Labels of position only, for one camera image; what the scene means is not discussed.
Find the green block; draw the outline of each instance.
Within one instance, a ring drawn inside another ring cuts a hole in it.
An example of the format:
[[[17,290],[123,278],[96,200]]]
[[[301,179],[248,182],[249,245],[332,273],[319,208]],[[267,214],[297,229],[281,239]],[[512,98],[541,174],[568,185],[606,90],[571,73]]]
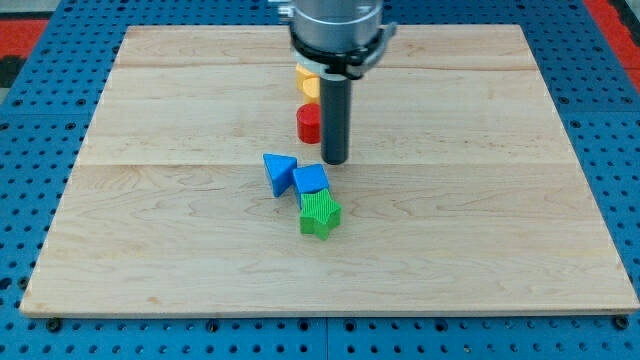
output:
[[[341,215],[342,206],[333,201],[328,189],[315,194],[302,194],[300,232],[327,240],[329,231],[340,225]]]

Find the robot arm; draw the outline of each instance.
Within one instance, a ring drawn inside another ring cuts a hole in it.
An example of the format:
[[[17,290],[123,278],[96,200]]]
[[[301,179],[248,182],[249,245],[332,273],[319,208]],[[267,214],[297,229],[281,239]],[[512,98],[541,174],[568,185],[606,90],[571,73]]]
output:
[[[347,160],[351,81],[382,58],[396,24],[380,27],[382,0],[278,1],[289,22],[294,57],[320,77],[322,158]]]

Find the blue pegboard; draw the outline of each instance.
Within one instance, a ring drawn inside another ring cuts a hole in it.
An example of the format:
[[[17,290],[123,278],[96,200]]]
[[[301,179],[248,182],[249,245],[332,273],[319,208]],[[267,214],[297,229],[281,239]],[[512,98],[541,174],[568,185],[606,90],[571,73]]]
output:
[[[520,24],[636,290],[640,98],[579,1],[385,1],[385,22]],[[640,316],[31,320],[17,307],[128,25],[276,24],[266,0],[63,0],[0,108],[0,357],[640,357]]]

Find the wood grain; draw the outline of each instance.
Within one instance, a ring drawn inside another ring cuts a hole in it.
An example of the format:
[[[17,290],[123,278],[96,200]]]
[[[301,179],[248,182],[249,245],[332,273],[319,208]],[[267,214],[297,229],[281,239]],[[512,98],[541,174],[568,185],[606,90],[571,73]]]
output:
[[[33,317],[612,314],[638,299],[517,26],[400,27],[302,236],[280,27],[132,27],[21,303]]]

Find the toy block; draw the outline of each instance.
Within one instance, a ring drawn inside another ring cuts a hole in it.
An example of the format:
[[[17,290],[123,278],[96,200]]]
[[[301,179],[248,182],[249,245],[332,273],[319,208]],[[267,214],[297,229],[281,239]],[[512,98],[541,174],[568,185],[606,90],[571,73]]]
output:
[[[318,75],[312,73],[304,66],[300,64],[296,64],[296,86],[298,87],[298,90],[302,91],[302,83],[305,80],[311,79],[317,76]]]
[[[296,112],[298,138],[307,144],[320,142],[320,105],[305,104]]]
[[[320,103],[320,79],[313,77],[302,82],[302,94],[305,104]]]
[[[327,240],[331,229],[340,225],[341,215],[342,206],[331,198],[328,189],[315,194],[302,194],[300,232]]]
[[[298,167],[298,159],[276,154],[263,154],[262,159],[273,196],[279,197],[293,184],[293,169]]]
[[[329,189],[329,180],[321,164],[309,165],[293,170],[293,185],[298,199],[298,206],[302,208],[302,194],[315,194],[320,190]]]

